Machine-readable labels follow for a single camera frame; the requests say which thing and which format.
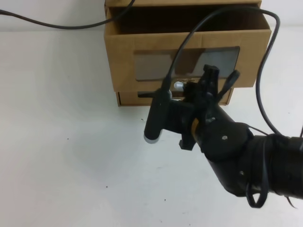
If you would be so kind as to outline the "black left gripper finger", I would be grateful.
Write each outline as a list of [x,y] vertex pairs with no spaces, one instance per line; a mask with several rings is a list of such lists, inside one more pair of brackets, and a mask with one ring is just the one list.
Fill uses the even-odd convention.
[[202,96],[210,103],[215,104],[218,95],[218,68],[205,64],[204,73],[199,80]]

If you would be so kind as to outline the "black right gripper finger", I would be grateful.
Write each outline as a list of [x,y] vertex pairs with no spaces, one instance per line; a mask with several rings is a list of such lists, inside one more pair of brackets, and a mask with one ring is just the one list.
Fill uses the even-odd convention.
[[237,81],[237,79],[240,76],[240,72],[237,70],[234,70],[226,79],[221,91],[218,93],[217,97],[216,97],[216,102],[219,103],[221,101],[221,99],[223,98],[223,96],[227,93],[227,91],[229,91],[232,86],[235,84],[235,82]]

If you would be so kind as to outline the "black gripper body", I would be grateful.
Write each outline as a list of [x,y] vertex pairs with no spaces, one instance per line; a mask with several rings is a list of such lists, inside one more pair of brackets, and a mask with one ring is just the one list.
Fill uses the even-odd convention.
[[223,188],[245,196],[248,171],[241,175],[248,143],[254,138],[243,123],[232,120],[218,105],[216,89],[200,83],[182,85],[184,99],[170,101],[163,129],[181,134],[180,148],[197,144]]

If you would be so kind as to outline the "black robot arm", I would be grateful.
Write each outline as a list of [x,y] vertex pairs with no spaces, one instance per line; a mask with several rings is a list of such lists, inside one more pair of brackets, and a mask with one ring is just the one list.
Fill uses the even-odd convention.
[[[239,77],[237,70],[218,89],[219,69],[205,65],[198,82],[176,83],[184,99],[174,102],[178,121],[166,129],[182,133],[180,147],[201,148],[223,188],[259,206],[268,193],[303,196],[303,140],[280,134],[254,135],[252,127],[235,122],[218,105]],[[254,194],[259,200],[254,201]]]

